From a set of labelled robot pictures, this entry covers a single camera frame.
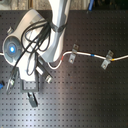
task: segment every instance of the black pegboard surface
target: black pegboard surface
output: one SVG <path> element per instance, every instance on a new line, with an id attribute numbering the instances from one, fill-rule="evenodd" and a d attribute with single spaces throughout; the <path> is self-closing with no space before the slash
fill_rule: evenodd
<path id="1" fill-rule="evenodd" d="M 0 50 L 23 11 L 0 11 Z M 40 11 L 44 17 L 49 11 Z M 73 44 L 80 51 L 114 57 L 128 54 L 128 11 L 70 11 L 64 51 Z M 0 126 L 3 128 L 127 128 L 128 59 L 113 62 L 106 71 L 102 60 L 77 55 L 75 63 L 64 58 L 53 71 L 51 84 L 40 77 L 36 93 L 38 108 L 31 108 L 26 94 L 21 94 L 19 80 L 11 95 L 0 90 Z M 7 84 L 12 67 L 0 56 L 0 80 Z"/>

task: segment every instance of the optical breadboard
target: optical breadboard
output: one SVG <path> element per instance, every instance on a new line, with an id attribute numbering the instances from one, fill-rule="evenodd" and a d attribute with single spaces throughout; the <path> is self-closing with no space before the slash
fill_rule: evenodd
<path id="1" fill-rule="evenodd" d="M 15 29 L 20 15 L 27 11 L 0 11 L 0 52 L 7 31 Z M 44 18 L 51 11 L 39 11 Z M 62 53 L 79 51 L 114 57 L 128 54 L 128 11 L 70 11 Z M 3 128 L 127 128 L 128 59 L 112 62 L 106 70 L 102 59 L 64 56 L 57 70 L 44 67 L 53 77 L 47 84 L 39 76 L 38 107 L 32 108 L 26 93 L 20 92 L 18 79 L 12 93 L 0 90 L 0 127 Z M 0 80 L 7 85 L 12 66 L 0 56 Z M 25 87 L 35 86 L 25 82 Z"/>

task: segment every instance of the wire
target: wire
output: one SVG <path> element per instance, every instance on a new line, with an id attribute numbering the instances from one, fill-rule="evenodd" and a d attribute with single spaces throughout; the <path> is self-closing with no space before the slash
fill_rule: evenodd
<path id="1" fill-rule="evenodd" d="M 122 60 L 122 59 L 125 59 L 125 58 L 128 58 L 128 55 L 122 56 L 122 57 L 118 57 L 118 58 L 113 58 L 113 59 L 111 59 L 111 61 Z"/>
<path id="2" fill-rule="evenodd" d="M 23 45 L 23 37 L 24 37 L 24 35 L 26 35 L 26 33 L 30 32 L 30 31 L 32 31 L 34 29 L 37 29 L 37 28 L 40 28 L 40 27 L 42 27 L 40 33 L 33 40 L 29 40 L 29 39 L 26 38 L 26 40 L 29 42 L 29 44 L 27 45 L 27 47 L 24 47 L 24 45 Z M 43 44 L 43 42 L 46 39 L 47 35 L 50 35 L 50 33 L 51 33 L 51 26 L 47 22 L 47 20 L 38 21 L 38 22 L 28 26 L 24 30 L 24 32 L 21 35 L 21 45 L 22 45 L 22 48 L 24 49 L 24 51 L 21 53 L 20 57 L 16 61 L 15 65 L 14 65 L 12 71 L 11 71 L 11 75 L 10 75 L 10 78 L 9 78 L 9 81 L 8 81 L 7 90 L 6 90 L 6 92 L 8 94 L 10 94 L 10 92 L 11 92 L 12 87 L 11 87 L 10 83 L 11 83 L 12 79 L 15 76 L 15 69 L 16 69 L 16 66 L 17 66 L 18 62 L 20 61 L 20 59 L 23 57 L 23 55 L 26 52 L 30 53 L 30 56 L 29 56 L 29 59 L 28 59 L 28 64 L 27 64 L 27 74 L 31 75 L 35 71 L 35 69 L 36 69 L 35 67 L 37 66 L 37 57 L 38 57 L 38 55 L 36 54 L 36 51 L 40 50 L 39 47 Z M 47 50 L 47 48 L 49 47 L 49 42 L 50 42 L 50 36 L 49 36 L 48 45 L 43 51 Z M 36 45 L 34 46 L 32 51 L 28 51 L 28 48 L 31 47 L 32 43 L 36 43 Z M 29 64 L 30 64 L 30 60 L 31 60 L 31 57 L 32 57 L 33 54 L 35 54 L 35 60 L 36 61 L 35 61 L 35 64 L 34 64 L 33 71 L 29 74 L 28 73 L 29 72 Z"/>
<path id="3" fill-rule="evenodd" d="M 60 66 L 61 63 L 62 63 L 62 60 L 63 60 L 64 56 L 67 55 L 67 54 L 71 54 L 71 53 L 72 53 L 72 51 L 65 52 L 65 53 L 62 55 L 62 58 L 61 58 L 59 64 L 58 64 L 56 67 L 52 67 L 52 66 L 50 65 L 50 63 L 48 63 L 48 66 L 49 66 L 51 69 L 53 69 L 53 70 L 58 69 L 59 66 Z M 77 52 L 76 54 L 78 54 L 78 55 L 84 55 L 84 56 L 92 56 L 92 57 L 96 57 L 96 58 L 103 59 L 103 60 L 106 59 L 106 57 L 99 56 L 99 55 L 94 55 L 94 54 L 90 54 L 90 53 Z"/>
<path id="4" fill-rule="evenodd" d="M 4 54 L 3 53 L 0 53 L 1 56 L 3 56 Z"/>

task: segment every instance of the black cable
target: black cable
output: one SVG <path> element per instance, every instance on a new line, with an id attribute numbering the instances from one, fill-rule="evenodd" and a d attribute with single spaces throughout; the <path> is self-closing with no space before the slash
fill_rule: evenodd
<path id="1" fill-rule="evenodd" d="M 35 68 L 36 68 L 36 66 L 34 66 L 32 72 L 31 72 L 30 74 L 28 73 L 28 72 L 29 72 L 29 64 L 30 64 L 31 57 L 32 57 L 32 55 L 33 55 L 34 53 L 36 53 L 37 50 L 39 50 L 39 47 L 43 44 L 43 42 L 44 42 L 44 40 L 46 39 L 48 33 L 49 33 L 49 35 L 50 35 L 50 32 L 51 32 L 50 30 L 51 30 L 51 27 L 49 26 L 49 23 L 47 23 L 47 24 L 45 24 L 44 28 L 40 31 L 41 35 L 40 35 L 40 37 L 39 37 L 39 39 L 38 39 L 36 45 L 34 46 L 32 52 L 31 52 L 31 54 L 30 54 L 30 56 L 29 56 L 29 59 L 28 59 L 27 74 L 28 74 L 29 76 L 35 71 Z M 43 50 L 43 51 L 46 51 L 46 50 L 47 50 L 47 48 L 49 47 L 49 43 L 50 43 L 50 41 L 48 41 L 48 45 L 47 45 L 47 47 L 45 48 L 45 50 Z"/>
<path id="2" fill-rule="evenodd" d="M 46 22 L 46 21 L 39 21 L 39 22 L 36 22 L 36 23 L 34 23 L 34 24 L 28 26 L 28 27 L 24 30 L 24 32 L 23 32 L 23 34 L 22 34 L 22 36 L 21 36 L 21 45 L 23 44 L 23 35 L 25 34 L 25 32 L 26 32 L 29 28 L 31 28 L 32 26 L 34 26 L 34 25 L 36 25 L 36 24 L 39 24 L 39 23 L 42 23 L 42 22 Z M 10 94 L 10 92 L 11 92 L 11 89 L 12 89 L 12 88 L 11 88 L 10 83 L 11 83 L 11 80 L 13 79 L 13 77 L 15 76 L 15 69 L 16 69 L 16 66 L 17 66 L 18 62 L 20 61 L 20 59 L 22 58 L 22 56 L 25 54 L 25 52 L 27 52 L 27 49 L 31 46 L 31 44 L 32 44 L 33 42 L 35 42 L 35 40 L 39 37 L 39 34 L 28 44 L 28 46 L 27 46 L 25 49 L 23 48 L 24 51 L 22 52 L 22 54 L 20 55 L 20 57 L 19 57 L 18 60 L 16 61 L 15 65 L 14 65 L 12 71 L 11 71 L 10 78 L 9 78 L 9 81 L 8 81 L 7 90 L 6 90 L 7 94 Z"/>

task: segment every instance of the screw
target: screw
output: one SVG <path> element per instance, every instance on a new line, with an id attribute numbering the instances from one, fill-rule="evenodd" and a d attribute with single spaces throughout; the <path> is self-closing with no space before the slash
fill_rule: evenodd
<path id="1" fill-rule="evenodd" d="M 106 65 L 105 65 L 105 64 L 103 65 L 103 68 L 104 68 L 104 69 L 106 68 Z"/>
<path id="2" fill-rule="evenodd" d="M 73 63 L 73 59 L 71 59 L 70 62 Z"/>

